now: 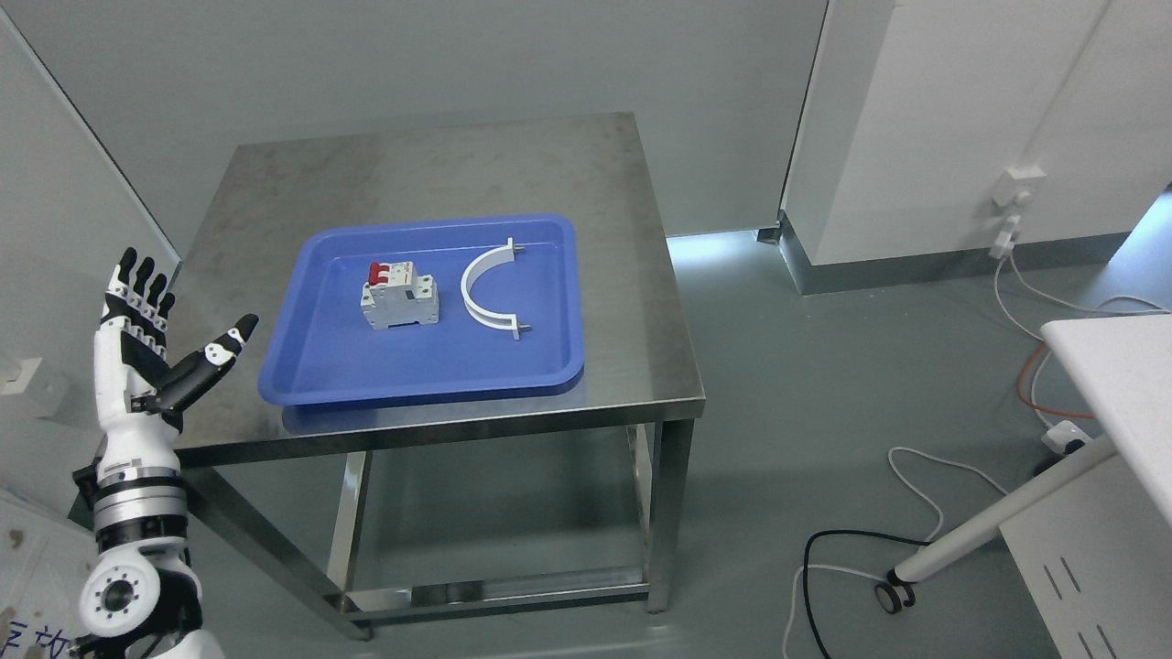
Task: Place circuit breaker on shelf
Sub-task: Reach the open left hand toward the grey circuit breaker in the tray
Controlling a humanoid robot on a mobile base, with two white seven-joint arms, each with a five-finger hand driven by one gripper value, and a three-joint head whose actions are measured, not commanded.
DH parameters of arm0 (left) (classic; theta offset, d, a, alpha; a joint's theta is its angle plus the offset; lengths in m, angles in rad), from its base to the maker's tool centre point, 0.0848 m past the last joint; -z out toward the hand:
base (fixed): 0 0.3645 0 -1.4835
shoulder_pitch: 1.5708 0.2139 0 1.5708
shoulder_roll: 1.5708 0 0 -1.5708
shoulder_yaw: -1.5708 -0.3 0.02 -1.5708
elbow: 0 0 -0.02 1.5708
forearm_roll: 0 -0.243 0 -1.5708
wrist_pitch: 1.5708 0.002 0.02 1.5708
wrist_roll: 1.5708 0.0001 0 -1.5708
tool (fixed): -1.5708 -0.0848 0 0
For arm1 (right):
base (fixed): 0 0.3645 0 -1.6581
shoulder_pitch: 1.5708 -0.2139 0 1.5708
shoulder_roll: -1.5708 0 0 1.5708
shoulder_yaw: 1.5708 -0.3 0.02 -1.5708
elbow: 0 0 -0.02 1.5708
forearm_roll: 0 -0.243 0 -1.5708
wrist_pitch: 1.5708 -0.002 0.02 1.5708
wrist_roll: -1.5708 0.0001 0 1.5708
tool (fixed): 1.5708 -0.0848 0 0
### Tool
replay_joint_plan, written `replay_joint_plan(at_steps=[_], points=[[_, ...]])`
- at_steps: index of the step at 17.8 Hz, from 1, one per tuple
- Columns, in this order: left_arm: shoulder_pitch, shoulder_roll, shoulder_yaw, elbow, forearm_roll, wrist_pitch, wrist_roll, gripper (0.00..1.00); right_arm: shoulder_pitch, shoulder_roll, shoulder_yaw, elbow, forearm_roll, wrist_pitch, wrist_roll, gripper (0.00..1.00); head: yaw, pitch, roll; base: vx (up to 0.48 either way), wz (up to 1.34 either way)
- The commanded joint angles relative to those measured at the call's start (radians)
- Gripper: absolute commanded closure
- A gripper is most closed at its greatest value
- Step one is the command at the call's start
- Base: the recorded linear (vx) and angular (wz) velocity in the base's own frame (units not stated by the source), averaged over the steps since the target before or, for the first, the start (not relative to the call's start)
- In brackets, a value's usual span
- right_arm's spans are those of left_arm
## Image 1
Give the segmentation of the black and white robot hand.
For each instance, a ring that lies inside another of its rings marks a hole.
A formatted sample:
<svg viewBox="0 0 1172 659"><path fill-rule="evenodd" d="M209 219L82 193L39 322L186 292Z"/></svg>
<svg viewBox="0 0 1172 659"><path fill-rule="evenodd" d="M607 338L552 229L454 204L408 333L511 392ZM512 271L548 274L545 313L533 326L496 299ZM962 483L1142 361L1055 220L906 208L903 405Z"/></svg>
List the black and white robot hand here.
<svg viewBox="0 0 1172 659"><path fill-rule="evenodd" d="M234 367L259 317L241 315L225 333L179 362L166 362L168 317L175 295L151 257L123 251L103 297L93 334L93 390L98 424L110 442L161 439L183 430L188 408Z"/></svg>

